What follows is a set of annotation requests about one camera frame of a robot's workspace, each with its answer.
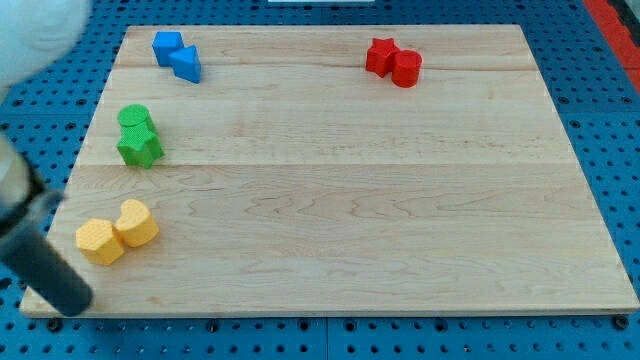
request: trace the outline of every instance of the white robot part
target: white robot part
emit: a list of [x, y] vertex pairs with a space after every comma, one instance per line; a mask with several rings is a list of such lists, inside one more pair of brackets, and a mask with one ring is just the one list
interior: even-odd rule
[[90, 0], [1, 0], [0, 101], [8, 87], [69, 51], [90, 11]]

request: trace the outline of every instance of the green star block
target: green star block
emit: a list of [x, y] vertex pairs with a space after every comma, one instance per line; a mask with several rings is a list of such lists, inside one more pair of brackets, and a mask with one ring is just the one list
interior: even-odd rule
[[122, 108], [118, 113], [118, 122], [122, 128], [134, 127], [141, 123], [145, 123], [149, 130], [158, 134], [158, 131], [151, 120], [149, 109], [140, 104], [133, 104]]
[[145, 169], [164, 156], [158, 135], [147, 128], [146, 122], [122, 127], [118, 151], [127, 165], [140, 165]]

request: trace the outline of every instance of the yellow hexagon block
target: yellow hexagon block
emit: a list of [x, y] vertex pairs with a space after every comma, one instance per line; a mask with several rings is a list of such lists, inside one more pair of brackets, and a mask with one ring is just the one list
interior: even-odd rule
[[124, 242], [131, 246], [142, 246], [151, 241], [160, 229], [151, 216], [151, 211], [142, 202], [129, 199], [120, 206], [122, 215], [116, 221], [116, 229]]
[[124, 247], [118, 231], [109, 220], [91, 219], [76, 230], [76, 247], [94, 264], [111, 265]]

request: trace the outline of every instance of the wood grain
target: wood grain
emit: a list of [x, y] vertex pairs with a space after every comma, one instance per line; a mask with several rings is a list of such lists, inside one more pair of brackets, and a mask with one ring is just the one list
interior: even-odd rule
[[[95, 290], [83, 316], [640, 306], [519, 27], [175, 29], [203, 82], [155, 66], [160, 28], [130, 28], [48, 235]], [[372, 37], [425, 55], [418, 86], [364, 72]], [[150, 170], [115, 149], [116, 114], [136, 102], [167, 153]], [[160, 235], [86, 262], [73, 232], [127, 198]], [[21, 309], [56, 314], [31, 290]]]

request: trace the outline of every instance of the blue cube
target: blue cube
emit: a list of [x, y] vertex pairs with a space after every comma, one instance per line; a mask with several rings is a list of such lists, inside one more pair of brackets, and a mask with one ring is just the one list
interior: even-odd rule
[[169, 55], [173, 73], [182, 79], [193, 83], [200, 83], [200, 59], [198, 59], [198, 49], [194, 45], [178, 50]]
[[158, 65], [171, 66], [169, 55], [184, 48], [182, 34], [177, 31], [158, 31], [152, 46]]

